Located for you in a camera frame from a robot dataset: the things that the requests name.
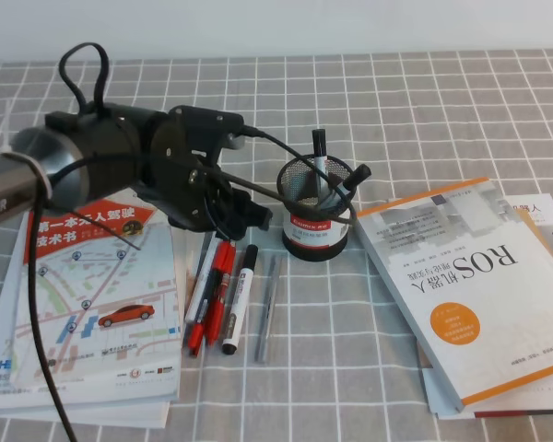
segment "gray tablecloth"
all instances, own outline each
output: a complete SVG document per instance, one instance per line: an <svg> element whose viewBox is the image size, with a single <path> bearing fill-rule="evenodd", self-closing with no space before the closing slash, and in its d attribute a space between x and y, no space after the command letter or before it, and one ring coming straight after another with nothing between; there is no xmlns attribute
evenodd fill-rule
<svg viewBox="0 0 553 442"><path fill-rule="evenodd" d="M87 96L99 68L69 67ZM113 64L108 100L168 110L195 104L244 115L304 153L325 127L329 153L371 167L360 207L489 176L506 194L553 196L553 50L388 53ZM72 110L54 63L0 64L0 128ZM225 171L275 188L288 157L249 142ZM265 198L254 196L257 201ZM261 261L282 251L282 215L253 231ZM17 221L0 227L0 289ZM415 339L353 237L330 262L288 258L270 364L253 362L263 268L238 353L182 363L165 430L76 425L81 441L550 441L553 416L447 422L428 410ZM0 441L60 441L60 424L0 420Z"/></svg>

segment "black mesh pen holder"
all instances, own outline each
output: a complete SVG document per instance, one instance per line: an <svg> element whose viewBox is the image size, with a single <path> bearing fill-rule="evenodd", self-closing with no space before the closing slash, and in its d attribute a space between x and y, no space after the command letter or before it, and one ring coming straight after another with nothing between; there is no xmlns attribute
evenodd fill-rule
<svg viewBox="0 0 553 442"><path fill-rule="evenodd" d="M314 163L314 155L305 155ZM325 163L328 178L338 185L350 175L352 169L336 157L328 157ZM278 173L276 189L286 198L308 207L318 203L318 183L316 173L298 159L289 161ZM351 200L355 191L347 198ZM344 202L328 209L328 213L349 218ZM320 220L311 212L300 211L285 203L283 214L283 244L294 256L311 262L334 258L347 245L348 224Z"/></svg>

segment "white wall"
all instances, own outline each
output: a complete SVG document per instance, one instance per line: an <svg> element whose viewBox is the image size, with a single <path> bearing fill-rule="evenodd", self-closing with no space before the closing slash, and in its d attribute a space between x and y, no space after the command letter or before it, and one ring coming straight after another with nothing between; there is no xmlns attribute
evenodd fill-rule
<svg viewBox="0 0 553 442"><path fill-rule="evenodd" d="M0 61L553 47L553 0L0 0Z"/></svg>

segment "red pen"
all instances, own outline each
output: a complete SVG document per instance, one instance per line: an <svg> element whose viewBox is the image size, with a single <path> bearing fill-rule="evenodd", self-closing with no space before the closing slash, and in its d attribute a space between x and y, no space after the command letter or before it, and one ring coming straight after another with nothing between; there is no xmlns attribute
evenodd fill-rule
<svg viewBox="0 0 553 442"><path fill-rule="evenodd" d="M223 276L221 277L221 284L219 285L215 299L211 306L211 311L208 315L208 321L205 324L205 337L208 345L213 345L219 338L219 332L221 332L221 321L223 321L223 311L225 309L225 297L228 292L229 278L233 271L233 262L236 258L236 248L232 244L229 249L229 256L225 261L225 267L223 270Z"/></svg>
<svg viewBox="0 0 553 442"><path fill-rule="evenodd" d="M219 244L218 250L215 253L215 258L213 260L211 272L209 273L209 277L206 281L201 304L199 304L199 308L197 309L194 318L193 331L191 332L191 337L188 340L188 348L191 350L191 355L197 356L199 353L199 348L201 347L201 342L203 341L203 335L205 334L205 320L209 310L209 305L213 300L215 289L221 282L221 275L223 274L222 269L225 268L226 260L230 254L230 248L231 244L229 244L229 241L223 241Z"/></svg>

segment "grid tablecloth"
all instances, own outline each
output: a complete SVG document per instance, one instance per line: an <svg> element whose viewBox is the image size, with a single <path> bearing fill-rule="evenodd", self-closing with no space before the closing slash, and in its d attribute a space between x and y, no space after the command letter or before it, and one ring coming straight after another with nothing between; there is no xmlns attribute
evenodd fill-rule
<svg viewBox="0 0 553 442"><path fill-rule="evenodd" d="M98 65L68 71L90 96ZM373 172L360 207L479 176L506 194L553 196L553 50L132 60L114 63L111 77L110 101L237 111L303 153L311 129L324 127L331 155ZM53 62L0 64L0 131L12 98L12 132L75 108ZM256 141L225 151L221 164L274 189L288 159ZM275 217L247 238L261 253L237 354L183 359L165 430L75 425L80 441L553 440L553 416L443 422L429 413L415 339L352 235L330 262L288 257L270 363L256 365L266 263L283 246L281 207L254 199ZM0 289L18 223L0 226ZM60 424L0 419L0 441L30 440L65 435Z"/></svg>

